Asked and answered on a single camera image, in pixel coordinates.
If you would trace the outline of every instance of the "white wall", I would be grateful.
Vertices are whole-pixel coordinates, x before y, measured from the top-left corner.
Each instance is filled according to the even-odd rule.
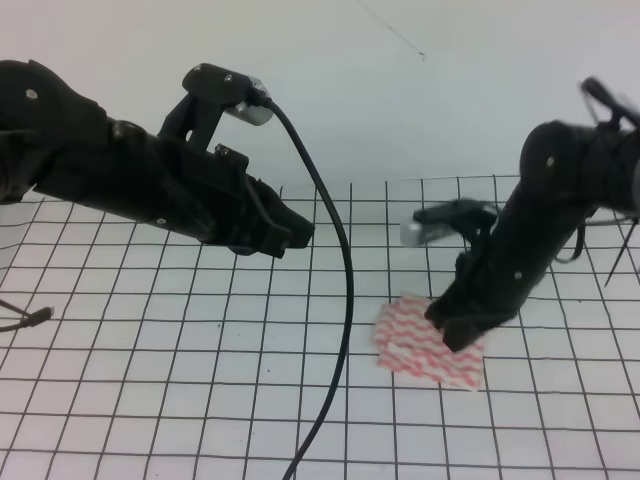
[[[535,125],[588,120],[583,77],[640,101],[639,19],[637,0],[2,0],[0,58],[152,132],[194,65],[258,76],[328,181],[512,173]],[[214,141],[307,181],[275,120]]]

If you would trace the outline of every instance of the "cloth towel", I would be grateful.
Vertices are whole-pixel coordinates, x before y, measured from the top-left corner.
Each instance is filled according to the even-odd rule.
[[[373,339],[378,365],[394,372],[430,378],[445,386],[478,390],[484,385],[484,339],[453,353],[425,316],[429,300],[404,294],[384,305]]]

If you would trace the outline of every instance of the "black robotic arm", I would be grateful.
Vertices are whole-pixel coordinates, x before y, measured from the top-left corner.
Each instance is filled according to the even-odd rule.
[[[109,118],[36,63],[0,62],[0,201],[30,188],[175,231],[239,254],[282,257],[314,227],[247,175],[248,158],[207,147],[223,113],[254,125],[271,112],[259,81],[198,65],[160,133]]]
[[[453,351],[515,317],[576,230],[582,249],[585,221],[598,208],[640,214],[640,115],[593,78],[582,89],[611,120],[535,128],[522,149],[520,182],[500,212],[463,199],[416,211],[404,227],[408,245],[455,232],[471,243],[456,261],[454,282],[426,312]],[[633,130],[620,129],[623,118]]]

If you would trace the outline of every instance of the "screw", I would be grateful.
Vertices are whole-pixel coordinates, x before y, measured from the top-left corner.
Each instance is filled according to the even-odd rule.
[[[124,131],[122,130],[122,125],[119,122],[113,124],[113,136],[115,138],[121,138],[124,135]]]

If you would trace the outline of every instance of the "grid paper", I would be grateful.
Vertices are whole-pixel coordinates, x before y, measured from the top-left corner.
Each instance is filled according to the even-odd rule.
[[[640,478],[640,236],[603,287],[628,225],[589,227],[583,256],[554,264],[490,333],[486,389],[376,367],[380,306],[442,294],[464,248],[404,248],[399,224],[458,196],[502,203],[517,180],[330,189],[352,244],[354,326],[298,480]],[[64,319],[0,334],[0,480],[281,478],[326,395],[345,307],[325,207],[312,187],[281,195],[317,225],[282,260],[33,193],[0,209],[0,295]]]

